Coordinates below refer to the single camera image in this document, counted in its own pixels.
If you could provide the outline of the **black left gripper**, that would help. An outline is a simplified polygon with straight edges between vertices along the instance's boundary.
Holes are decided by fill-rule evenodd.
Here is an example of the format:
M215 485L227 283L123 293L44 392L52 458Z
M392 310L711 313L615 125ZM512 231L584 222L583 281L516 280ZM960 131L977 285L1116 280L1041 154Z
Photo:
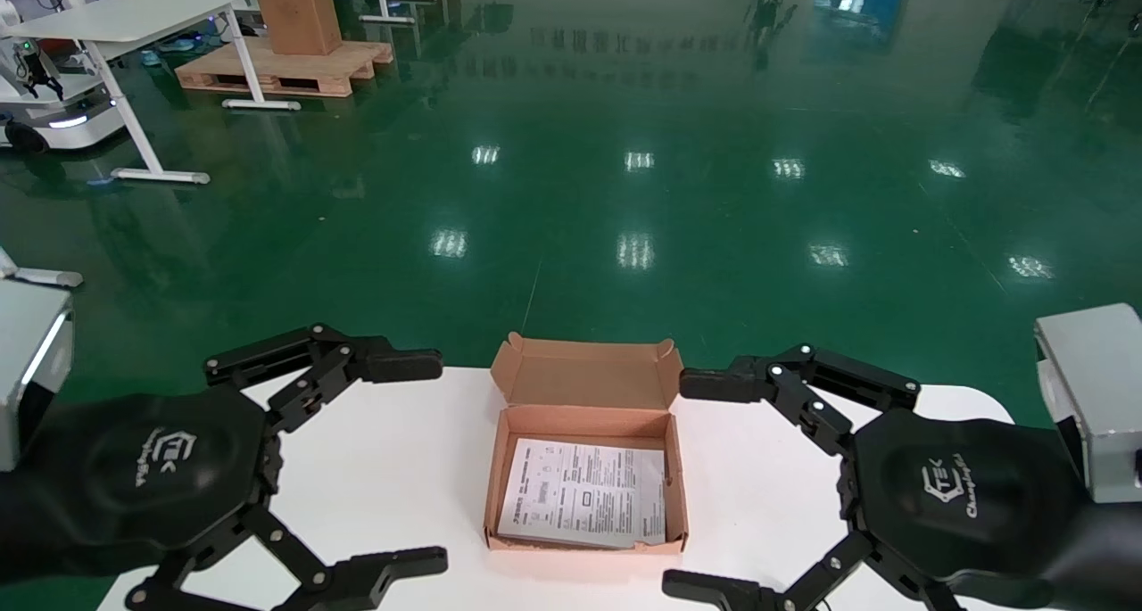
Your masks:
M53 405L3 473L3 584L219 561L281 467L268 412L234 388Z

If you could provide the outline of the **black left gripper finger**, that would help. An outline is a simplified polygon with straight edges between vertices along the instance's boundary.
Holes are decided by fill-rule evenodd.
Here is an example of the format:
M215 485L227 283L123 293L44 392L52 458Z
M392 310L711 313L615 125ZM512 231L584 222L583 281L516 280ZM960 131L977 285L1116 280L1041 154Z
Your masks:
M266 504L246 505L225 518L188 549L171 550L154 574L132 588L124 598L128 610L239 610L239 604L223 598L184 590L188 574L223 557L224 549L236 549L254 539L262 544L281 566L293 574L298 585L278 610L376 610L392 582L448 570L443 547L383 550L325 564L297 534L270 512Z
M232 384L240 389L297 373L268 403L270 432L292 433L356 381L440 378L443 355L439 349L396 349L383 335L351 337L314 324L220 352L206 360L203 371L209 386Z

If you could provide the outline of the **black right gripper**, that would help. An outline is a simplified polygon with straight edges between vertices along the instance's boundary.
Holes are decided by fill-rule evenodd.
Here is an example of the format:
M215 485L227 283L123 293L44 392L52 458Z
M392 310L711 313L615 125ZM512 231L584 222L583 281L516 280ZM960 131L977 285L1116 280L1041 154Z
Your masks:
M1059 433L904 410L861 427L841 509L906 598L930 585L991 606L1137 610L1139 504L1097 504Z

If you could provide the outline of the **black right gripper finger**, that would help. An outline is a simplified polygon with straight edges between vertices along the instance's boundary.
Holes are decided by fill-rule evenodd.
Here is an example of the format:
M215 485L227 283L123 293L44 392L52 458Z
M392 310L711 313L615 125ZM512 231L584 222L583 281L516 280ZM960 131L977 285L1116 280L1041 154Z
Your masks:
M662 574L662 590L669 598L694 600L721 610L815 610L833 590L849 579L856 566L868 563L880 578L906 598L918 600L927 610L960 610L949 584L967 563L947 566L920 566L920 557L932 550L954 550L966 557L967 529L920 529L909 533L908 542L885 541L880 534L854 529L836 542L814 566L787 590L774 590L750 580L701 574L670 569Z
M729 403L767 403L828 456L851 453L853 425L821 394L878 412L912 411L920 384L838 352L797 344L771 357L739 355L727 368L687 367L679 395Z

